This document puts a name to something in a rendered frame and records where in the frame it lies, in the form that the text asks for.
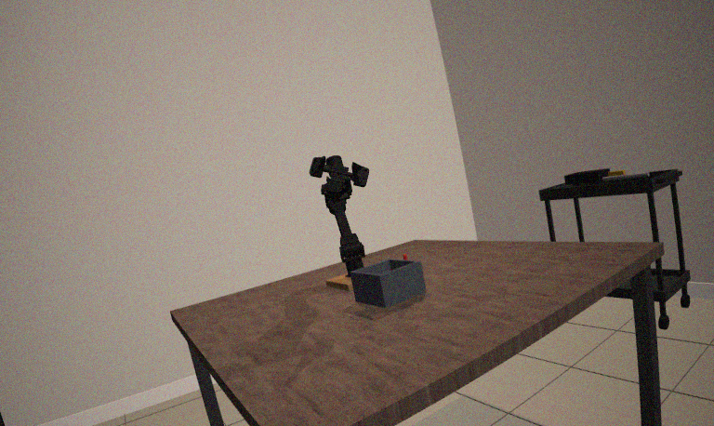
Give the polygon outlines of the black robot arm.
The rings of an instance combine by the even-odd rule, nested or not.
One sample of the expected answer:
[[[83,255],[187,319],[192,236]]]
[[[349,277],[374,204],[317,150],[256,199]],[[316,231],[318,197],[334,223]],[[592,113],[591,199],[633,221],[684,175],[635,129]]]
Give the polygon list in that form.
[[[325,160],[329,166],[343,166],[341,156],[333,155]],[[331,178],[331,173],[329,173]],[[356,233],[351,233],[345,210],[347,200],[350,199],[352,193],[351,183],[345,189],[342,189],[342,182],[332,181],[326,176],[326,184],[322,184],[321,194],[324,195],[326,207],[329,208],[331,214],[335,215],[337,225],[340,231],[340,257],[342,262],[346,263],[347,272],[362,269],[364,267],[362,258],[365,257],[364,245],[359,241]],[[355,256],[355,257],[354,257]]]

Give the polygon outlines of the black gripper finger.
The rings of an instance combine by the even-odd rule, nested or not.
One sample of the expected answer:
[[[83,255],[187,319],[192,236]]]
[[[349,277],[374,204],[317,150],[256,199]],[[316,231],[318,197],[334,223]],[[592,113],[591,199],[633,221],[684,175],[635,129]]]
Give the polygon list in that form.
[[[323,168],[324,168],[324,162],[325,162],[325,156],[322,157],[317,157],[316,162],[313,168],[313,173],[322,175]]]
[[[362,183],[365,167],[352,162],[351,168],[353,174],[352,182]]]

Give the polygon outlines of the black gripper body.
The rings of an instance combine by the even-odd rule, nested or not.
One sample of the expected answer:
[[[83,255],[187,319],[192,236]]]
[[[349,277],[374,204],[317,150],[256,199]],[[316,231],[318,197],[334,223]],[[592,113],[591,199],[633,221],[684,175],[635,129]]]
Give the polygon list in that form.
[[[331,179],[330,179],[330,180],[332,180],[332,181],[337,181],[337,182],[342,182],[342,183],[344,184],[344,186],[342,187],[342,189],[345,189],[345,187],[347,187],[347,185],[348,185],[348,183],[349,183],[349,180],[352,180],[352,178],[353,178],[353,174],[350,173],[350,172],[348,172],[348,171],[349,171],[349,168],[348,168],[348,167],[345,167],[345,166],[338,166],[338,165],[329,166],[329,165],[326,165],[325,162],[324,162],[324,168],[323,168],[322,175],[314,174],[314,173],[313,173],[313,168],[314,168],[314,165],[315,165],[315,162],[316,162],[316,158],[317,158],[317,157],[314,157],[314,158],[312,159],[311,168],[310,168],[310,171],[309,171],[309,172],[310,172],[310,175],[313,176],[313,177],[316,177],[316,178],[321,178],[322,175],[323,175],[323,172],[331,173]],[[362,183],[356,183],[356,182],[354,182],[353,185],[359,186],[359,187],[365,187],[365,185],[366,185],[366,183],[367,183],[368,175],[369,175],[369,169],[366,167],[366,168],[365,168],[365,171],[364,171],[364,177],[363,177]],[[343,179],[344,179],[344,181],[342,181]]]

